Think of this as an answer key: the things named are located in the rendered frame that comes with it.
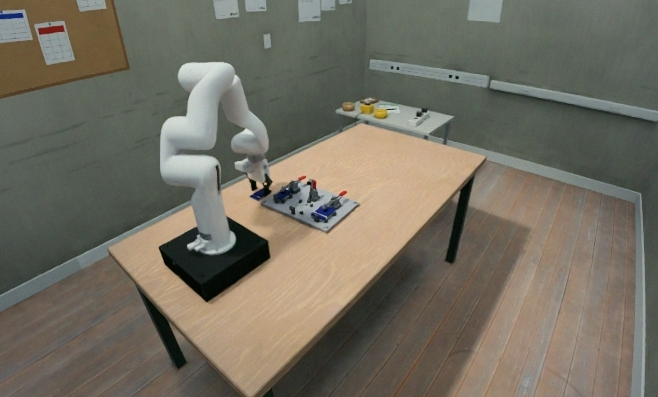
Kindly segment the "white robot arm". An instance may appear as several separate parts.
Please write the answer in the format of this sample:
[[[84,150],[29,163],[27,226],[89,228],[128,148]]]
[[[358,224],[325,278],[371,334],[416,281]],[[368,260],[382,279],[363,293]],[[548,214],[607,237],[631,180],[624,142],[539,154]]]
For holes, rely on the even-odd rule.
[[[183,150],[214,147],[219,100],[226,118],[246,128],[231,141],[234,152],[247,154],[247,159],[235,163],[235,169],[251,174],[252,165],[265,160],[269,147],[267,132],[264,124],[248,110],[241,81],[230,64],[188,63],[180,68],[178,79],[191,94],[187,116],[169,118],[162,127],[161,176],[169,185],[195,188],[191,204],[199,235],[187,245],[188,250],[195,248],[196,252],[201,249],[203,254],[218,255],[230,250],[236,242],[228,227],[220,164],[211,156],[183,154]]]

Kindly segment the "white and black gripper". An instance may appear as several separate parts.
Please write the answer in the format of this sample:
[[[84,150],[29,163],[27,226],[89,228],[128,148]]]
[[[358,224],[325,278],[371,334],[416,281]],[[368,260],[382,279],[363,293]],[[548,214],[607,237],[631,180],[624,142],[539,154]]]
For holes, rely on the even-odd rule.
[[[259,161],[255,164],[253,164],[255,168],[255,172],[248,174],[245,172],[249,183],[251,185],[251,191],[254,191],[257,189],[257,182],[262,183],[263,185],[263,195],[266,197],[267,195],[270,194],[269,187],[273,183],[273,181],[270,178],[270,171],[269,171],[269,166],[267,163],[267,160],[262,160]],[[253,181],[252,181],[253,180]],[[257,181],[257,182],[256,182]],[[266,182],[266,186],[265,183]]]

